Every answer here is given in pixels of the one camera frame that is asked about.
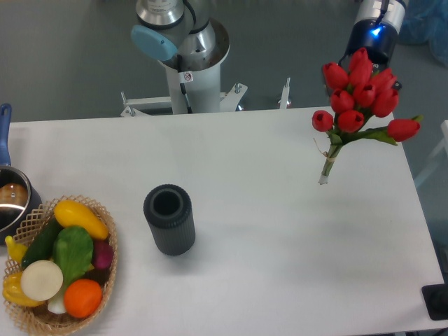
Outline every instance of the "blue pot handle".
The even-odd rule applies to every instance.
[[[10,104],[3,104],[0,108],[0,165],[11,166],[11,157],[8,150],[9,124],[13,109]]]

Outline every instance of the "zucchini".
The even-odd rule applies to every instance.
[[[38,260],[47,260],[53,254],[53,244],[62,231],[62,226],[55,218],[51,218],[42,231],[34,238],[22,259],[22,269]]]

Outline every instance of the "blue light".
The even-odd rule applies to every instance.
[[[378,27],[378,28],[372,30],[371,33],[374,37],[378,37],[378,34],[381,30],[382,30],[382,27]]]

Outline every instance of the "purple radish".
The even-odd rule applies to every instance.
[[[97,270],[105,270],[112,264],[113,249],[105,241],[95,240],[93,242],[92,265]]]

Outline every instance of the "red tulip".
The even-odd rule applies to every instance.
[[[323,76],[328,87],[332,90],[344,89],[349,84],[349,75],[347,75],[347,72],[334,62],[323,66]]]
[[[369,55],[367,54],[367,49],[365,49],[365,48],[358,49],[351,56],[350,64],[349,64],[349,71],[353,71],[356,68],[356,65],[360,61],[365,61],[365,60],[369,60]]]
[[[348,110],[337,117],[337,126],[343,131],[353,133],[364,124],[364,115],[355,110]]]
[[[336,89],[330,97],[330,104],[334,112],[342,113],[355,107],[355,99],[347,91]]]
[[[349,75],[349,82],[353,87],[366,84],[372,75],[373,63],[369,59],[361,59],[356,68]]]
[[[375,86],[377,95],[379,95],[381,92],[387,89],[391,89],[396,81],[397,76],[394,76],[392,74],[391,68],[387,68],[386,70],[372,77],[369,83]]]
[[[318,110],[313,114],[313,127],[320,132],[327,132],[333,128],[333,116],[324,110]]]
[[[413,137],[420,130],[420,123],[412,119],[395,119],[387,126],[387,134],[400,142]]]
[[[353,91],[353,97],[361,107],[369,107],[375,100],[375,89],[371,84],[358,85]]]
[[[394,89],[387,89],[379,94],[373,102],[371,109],[375,116],[384,118],[388,116],[397,105],[398,91]]]

